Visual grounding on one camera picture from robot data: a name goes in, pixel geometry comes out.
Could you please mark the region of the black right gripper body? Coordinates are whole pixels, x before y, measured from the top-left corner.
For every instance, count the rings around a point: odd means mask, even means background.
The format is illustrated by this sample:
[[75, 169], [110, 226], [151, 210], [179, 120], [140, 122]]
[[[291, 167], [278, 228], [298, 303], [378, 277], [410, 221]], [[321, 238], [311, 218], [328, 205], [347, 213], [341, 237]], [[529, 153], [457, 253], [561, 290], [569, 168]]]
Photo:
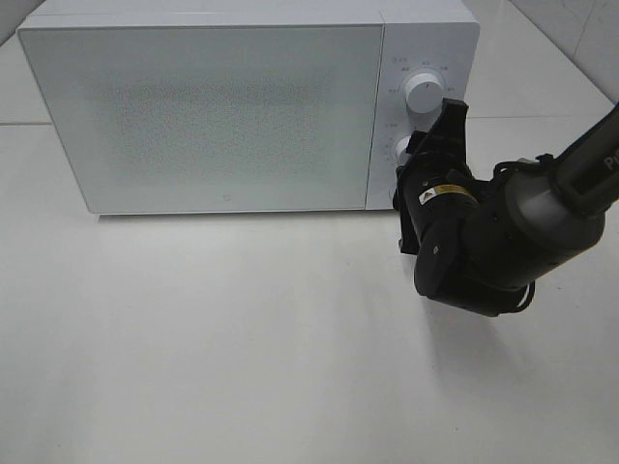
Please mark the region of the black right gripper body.
[[398, 166], [393, 206], [400, 219], [399, 250], [416, 255], [427, 230], [443, 218], [462, 218], [477, 207], [465, 186], [472, 179], [465, 150], [425, 141], [425, 149]]

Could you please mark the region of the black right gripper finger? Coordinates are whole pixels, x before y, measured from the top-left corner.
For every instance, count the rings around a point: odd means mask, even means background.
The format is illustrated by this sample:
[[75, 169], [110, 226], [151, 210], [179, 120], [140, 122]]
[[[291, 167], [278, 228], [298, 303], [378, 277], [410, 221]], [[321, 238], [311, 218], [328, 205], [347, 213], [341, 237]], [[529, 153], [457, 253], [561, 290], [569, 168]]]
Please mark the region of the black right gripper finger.
[[427, 132], [421, 130], [414, 130], [410, 136], [408, 142], [408, 154], [414, 158], [418, 154], [422, 153], [425, 149], [425, 139], [427, 138]]
[[429, 131], [429, 140], [440, 147], [465, 150], [468, 109], [465, 101], [443, 99], [440, 114]]

